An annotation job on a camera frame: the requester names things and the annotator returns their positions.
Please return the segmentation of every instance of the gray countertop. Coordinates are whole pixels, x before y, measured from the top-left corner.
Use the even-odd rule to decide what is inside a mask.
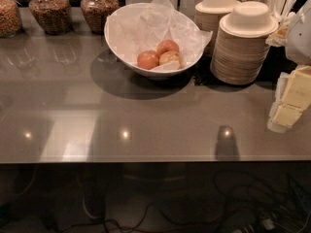
[[[310,110],[285,134],[266,128],[272,83],[151,81],[116,60],[79,8],[62,36],[21,15],[24,32],[0,39],[1,163],[311,159]]]

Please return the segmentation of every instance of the glass jar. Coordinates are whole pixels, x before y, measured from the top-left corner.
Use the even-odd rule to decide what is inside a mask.
[[[11,37],[21,29],[20,12],[15,0],[0,0],[0,37]]]
[[[72,28],[69,0],[31,0],[29,10],[47,34],[61,35]]]
[[[103,34],[107,16],[119,8],[118,0],[82,0],[81,9],[90,30]]]

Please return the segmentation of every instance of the upside-down white bowl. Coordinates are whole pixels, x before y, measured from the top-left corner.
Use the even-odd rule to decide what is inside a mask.
[[[120,33],[120,29],[118,28],[118,20],[121,19],[123,21],[128,21],[126,25],[128,25],[128,31],[133,32],[133,34],[129,35],[135,35],[136,29],[133,24],[133,19],[137,18],[139,15],[141,15],[144,10],[149,6],[149,3],[136,3],[136,4],[130,4],[123,7],[120,7],[116,11],[114,11],[107,19],[107,22],[105,24],[105,39],[107,42],[108,47],[111,49],[111,51],[115,54],[115,56],[122,61],[127,67],[132,69],[134,72],[145,76],[150,79],[166,79],[178,74],[181,74],[188,70],[190,67],[192,67],[202,56],[204,48],[199,50],[198,52],[192,52],[191,50],[187,51],[188,46],[188,39],[182,39],[185,37],[181,37],[176,42],[180,46],[181,50],[181,57],[183,60],[183,68],[178,70],[169,70],[169,71],[155,71],[155,70],[145,70],[137,66],[136,61],[134,59],[138,55],[138,51],[136,48],[133,47],[133,42],[135,42],[135,39],[128,39],[128,37],[124,37]],[[184,14],[174,11],[174,17],[176,17],[177,21],[182,21],[185,25],[190,25],[191,27],[194,27],[195,30],[199,31],[200,29],[196,26],[196,24],[187,16]]]

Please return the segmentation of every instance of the white bowl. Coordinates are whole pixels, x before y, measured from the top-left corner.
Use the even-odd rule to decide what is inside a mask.
[[[202,13],[226,14],[230,13],[239,3],[237,0],[203,0],[195,8]]]
[[[256,1],[240,3],[220,21],[220,27],[226,33],[246,38],[269,35],[278,26],[278,21],[271,15],[269,8]]]
[[[182,54],[182,58],[184,60],[183,68],[179,70],[170,70],[170,71],[156,71],[156,70],[145,70],[139,68],[134,63],[133,59],[135,59],[138,55],[137,49],[134,48],[133,44],[135,44],[135,39],[124,38],[120,31],[117,30],[118,20],[127,20],[128,21],[128,30],[132,32],[129,35],[135,35],[136,28],[133,28],[133,19],[138,17],[140,14],[144,12],[144,10],[149,6],[149,3],[136,3],[130,4],[123,7],[120,7],[115,12],[113,12],[110,17],[115,17],[117,21],[114,19],[108,19],[105,25],[105,39],[108,47],[111,51],[116,55],[116,57],[122,61],[127,67],[135,71],[136,73],[145,76],[150,79],[165,79],[178,74],[181,74],[188,70],[191,66],[193,66],[202,56],[204,48],[202,48],[199,52],[193,53],[191,51],[186,51],[186,53]],[[200,31],[197,25],[187,16],[183,15],[180,12],[174,11],[174,16],[178,21],[182,21],[185,25],[191,25],[191,27],[195,28],[195,30]]]

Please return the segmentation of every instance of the stack of bowls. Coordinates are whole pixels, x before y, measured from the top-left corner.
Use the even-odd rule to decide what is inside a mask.
[[[269,8],[260,2],[244,2],[220,21],[211,61],[211,72],[219,80],[252,83],[269,52],[266,38],[278,28]]]
[[[203,0],[195,6],[195,24],[201,30],[213,31],[212,39],[203,52],[204,56],[211,57],[213,54],[221,18],[239,3],[237,0]]]

